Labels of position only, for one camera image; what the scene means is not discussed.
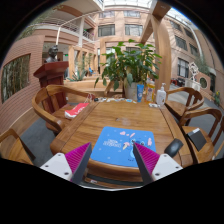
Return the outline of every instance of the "floor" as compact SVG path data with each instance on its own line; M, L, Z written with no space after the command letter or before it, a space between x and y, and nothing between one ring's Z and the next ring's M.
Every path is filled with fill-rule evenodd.
M174 88L176 88L174 85L170 86L170 89L174 89ZM183 102L183 103L186 103L186 99L187 99L187 94L185 94L184 92L181 92L178 94L175 93L169 96L169 100L174 100L174 101ZM205 108L205 107L212 107L212 108L219 109L224 115L224 111L221 108L218 108L212 101L209 101L206 98L201 108ZM210 128L212 127L213 122L214 122L214 118L211 115L204 115L197 118L193 118L189 126L201 127L208 133L210 131ZM218 125L218 127L215 130L214 136L216 136L216 133L219 127L220 126ZM25 142L28 148L36 156L36 159L33 161L33 164L35 166L41 167L53 156L50 150L50 144L54 138L55 136L53 132L46 128L45 121L41 118L38 119L35 123L33 123L33 125L30 128L28 128L25 131L25 133L21 136L21 139ZM219 138L219 141L217 142L215 146L215 151L219 148L223 140L224 140L224 134L222 133L221 137ZM224 147L222 148L221 152L219 153L216 159L222 158L223 155L224 155ZM81 182L80 185L83 187L91 187L91 188L97 188L97 189L100 188L96 185L85 183L85 182Z

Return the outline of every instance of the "wooden table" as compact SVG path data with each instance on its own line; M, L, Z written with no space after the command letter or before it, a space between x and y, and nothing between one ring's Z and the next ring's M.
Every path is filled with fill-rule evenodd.
M178 138L184 145L173 159L182 167L193 164L185 138L167 108L165 106L150 108L145 102L90 103L57 135L50 145L51 151L53 154L68 153L88 142L91 142L94 148L105 126L153 132L156 152L159 154L164 153L165 148L174 138ZM87 168L87 173L91 175L119 181L142 182L141 174L136 167L110 165L90 158ZM116 187L113 184L100 184Z

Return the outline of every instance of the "bottle cap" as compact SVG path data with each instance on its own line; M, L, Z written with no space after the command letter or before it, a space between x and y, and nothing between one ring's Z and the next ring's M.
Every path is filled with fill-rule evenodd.
M162 83L162 87L161 87L162 91L164 91L164 85L166 85L166 83Z

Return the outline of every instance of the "plant pot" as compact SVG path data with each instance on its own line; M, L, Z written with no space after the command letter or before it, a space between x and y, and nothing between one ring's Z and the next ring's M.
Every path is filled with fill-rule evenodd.
M127 84L127 86L124 87L125 97L127 99L137 100L137 84L137 82L133 82L131 86Z

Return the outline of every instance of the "red book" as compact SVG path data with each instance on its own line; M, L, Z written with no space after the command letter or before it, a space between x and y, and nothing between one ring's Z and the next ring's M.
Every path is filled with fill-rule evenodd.
M68 119L74 118L79 114L89 103L79 103L72 110L65 111L65 117Z

